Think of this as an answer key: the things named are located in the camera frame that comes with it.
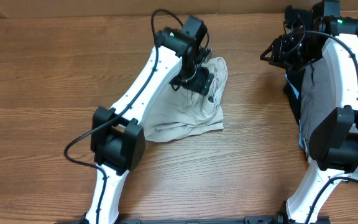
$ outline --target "cloth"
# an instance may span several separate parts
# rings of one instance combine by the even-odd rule
[[[167,85],[145,119],[146,140],[167,142],[223,129],[221,98],[227,80],[226,62],[213,58],[203,67],[214,74],[208,94],[202,96],[182,87],[174,91]]]
[[[300,91],[300,145],[305,150],[308,162],[308,143],[313,130],[332,112],[333,98],[328,66],[321,59],[305,69]],[[350,177],[358,179],[358,168]]]

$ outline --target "table surface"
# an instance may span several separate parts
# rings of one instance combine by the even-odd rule
[[[308,168],[282,91],[284,70],[259,60],[283,32],[283,14],[201,18],[229,70],[225,128],[148,143],[126,180],[122,218],[272,215]],[[176,24],[163,16],[156,26]],[[130,87],[152,44],[149,16],[0,20],[1,224],[75,220],[89,209],[96,172],[68,162],[63,148],[89,130],[97,106]],[[70,154],[91,162],[89,145],[86,139]],[[358,223],[358,185],[341,184],[321,214]]]

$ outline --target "dark gray fabric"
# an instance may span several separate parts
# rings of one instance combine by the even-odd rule
[[[313,130],[332,112],[333,98],[328,67],[325,59],[321,59],[307,67],[301,89],[301,137],[305,145],[309,162],[308,142]],[[358,179],[358,168],[351,174]]]

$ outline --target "black mount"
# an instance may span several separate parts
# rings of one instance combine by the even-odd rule
[[[358,19],[341,17],[340,2],[323,0],[315,4],[311,11],[293,9],[288,6],[285,11],[284,26],[292,32],[314,30],[330,35],[355,34],[358,36]],[[303,70],[308,65],[321,59],[327,37],[318,34],[281,35],[260,56],[270,65],[284,68],[287,72]]]
[[[114,108],[107,110],[100,106],[93,114],[92,129],[112,120],[116,116],[114,112]],[[123,133],[111,126],[93,133],[91,150],[98,165],[107,165],[116,170],[117,175],[122,175],[126,170],[135,169],[140,162],[145,151],[145,138],[143,128],[135,119],[128,121],[121,117],[112,126],[119,124],[125,127]]]
[[[270,215],[249,216],[245,218],[222,218],[200,220],[159,220],[141,221],[139,219],[118,220],[115,224],[303,224],[295,222],[277,222],[277,217]],[[331,224],[328,217],[319,217],[316,224]]]
[[[181,30],[166,27],[157,33],[158,47],[167,47],[182,57],[181,70],[170,82],[175,91],[182,86],[203,96],[208,94],[214,75],[201,67],[211,53],[210,49],[200,47],[206,33],[204,22],[193,16],[188,18]]]
[[[335,108],[311,133],[310,156],[321,170],[351,173],[358,167],[358,133],[350,133],[353,124],[358,130],[358,111]]]

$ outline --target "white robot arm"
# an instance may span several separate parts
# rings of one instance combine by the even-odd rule
[[[340,34],[337,38],[352,49],[358,62],[358,36]],[[323,58],[327,62],[331,80],[335,103],[332,109],[351,106],[352,109],[358,110],[357,75],[349,53],[335,40],[328,39],[323,47]],[[346,177],[347,175],[345,171],[339,169],[322,171],[317,162],[313,161],[295,194],[287,200],[286,210],[289,219],[297,223],[305,223],[310,207],[322,187],[333,177]],[[324,191],[314,208],[310,223],[317,221],[321,207],[340,182],[341,180],[336,180]]]
[[[324,58],[334,104],[311,134],[308,152],[313,161],[277,223],[325,224],[329,220],[318,219],[321,207],[341,178],[358,167],[358,19],[341,17],[339,2],[331,0],[317,3],[312,11],[288,7],[285,17],[293,33],[275,39],[260,59],[297,74]]]
[[[142,126],[144,118],[147,116],[150,107],[158,97],[158,94],[165,88],[169,82],[175,78],[182,66],[182,58],[176,56],[176,52],[170,50],[164,46],[158,48],[159,61],[157,69],[154,72],[153,77],[147,84],[144,91],[136,99],[132,108],[123,114],[123,118],[131,121],[136,119],[138,125]],[[128,89],[124,96],[122,96],[117,102],[115,102],[111,108],[115,108],[115,113],[119,114],[127,104],[133,99],[133,97],[139,92],[140,88],[146,82],[154,66],[155,60],[155,47],[152,49],[152,53],[135,82]],[[102,224],[112,224],[118,218],[118,203],[121,196],[122,188],[124,186],[125,179],[129,173],[126,170],[122,175],[117,175],[117,171],[113,168],[102,164],[100,166],[106,175],[108,176],[106,190],[104,192],[103,200],[101,202],[101,209],[99,212],[99,222]],[[89,224],[96,223],[96,211],[99,203],[99,198],[103,188],[103,174],[98,170],[98,178],[96,180],[96,187],[93,195],[93,201],[91,208],[86,213],[86,219]]]
[[[132,86],[109,110],[99,107],[95,111],[93,130],[97,131],[91,134],[91,150],[98,170],[96,187],[91,208],[80,223],[116,222],[125,179],[145,150],[145,118],[162,90],[171,85],[174,90],[174,86],[179,86],[201,95],[208,93],[213,74],[201,64],[211,50],[200,47],[206,34],[203,21],[195,17],[189,17],[181,30],[166,27],[159,31],[154,35],[158,46],[152,49]],[[124,132],[116,130],[117,125],[124,127]]]

